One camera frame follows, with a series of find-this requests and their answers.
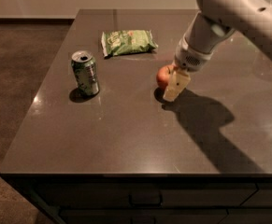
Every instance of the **floor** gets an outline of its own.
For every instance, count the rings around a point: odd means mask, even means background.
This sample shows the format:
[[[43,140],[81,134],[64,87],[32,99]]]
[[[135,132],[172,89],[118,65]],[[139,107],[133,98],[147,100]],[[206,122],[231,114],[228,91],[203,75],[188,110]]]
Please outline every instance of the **floor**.
[[[70,22],[0,23],[0,164]],[[0,178],[0,223],[51,224]]]

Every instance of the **drawer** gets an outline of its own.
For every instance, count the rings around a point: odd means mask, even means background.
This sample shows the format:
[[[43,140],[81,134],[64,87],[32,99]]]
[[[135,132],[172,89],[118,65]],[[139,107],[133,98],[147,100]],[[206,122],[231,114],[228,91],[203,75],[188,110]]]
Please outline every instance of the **drawer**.
[[[259,190],[251,196],[243,205],[254,207],[272,207],[272,183],[258,184]]]
[[[254,191],[254,184],[233,183],[55,183],[36,187],[48,205],[72,209],[239,206]]]
[[[228,210],[229,215],[220,224],[272,224],[272,209]]]
[[[217,224],[225,210],[63,210],[67,224]]]

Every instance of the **can top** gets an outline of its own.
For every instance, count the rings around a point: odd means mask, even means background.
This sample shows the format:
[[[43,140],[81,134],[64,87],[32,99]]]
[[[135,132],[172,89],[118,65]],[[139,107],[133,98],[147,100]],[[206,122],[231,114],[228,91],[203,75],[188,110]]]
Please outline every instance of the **can top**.
[[[72,60],[77,63],[86,63],[92,57],[92,54],[88,50],[78,50],[72,55]]]

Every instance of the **green bag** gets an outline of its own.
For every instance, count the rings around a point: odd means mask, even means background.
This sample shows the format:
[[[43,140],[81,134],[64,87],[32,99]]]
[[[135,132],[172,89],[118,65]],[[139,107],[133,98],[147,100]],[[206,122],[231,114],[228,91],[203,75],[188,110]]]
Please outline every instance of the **green bag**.
[[[105,57],[149,52],[158,48],[152,40],[151,31],[143,30],[102,33],[101,44]]]

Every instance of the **aluminum can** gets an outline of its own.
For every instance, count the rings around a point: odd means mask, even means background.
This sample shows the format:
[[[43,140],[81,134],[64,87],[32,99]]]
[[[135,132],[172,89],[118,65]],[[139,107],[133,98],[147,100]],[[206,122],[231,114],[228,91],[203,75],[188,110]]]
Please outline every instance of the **aluminum can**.
[[[96,74],[96,59],[88,50],[79,50],[72,55],[71,66],[82,96],[93,96],[99,92]]]

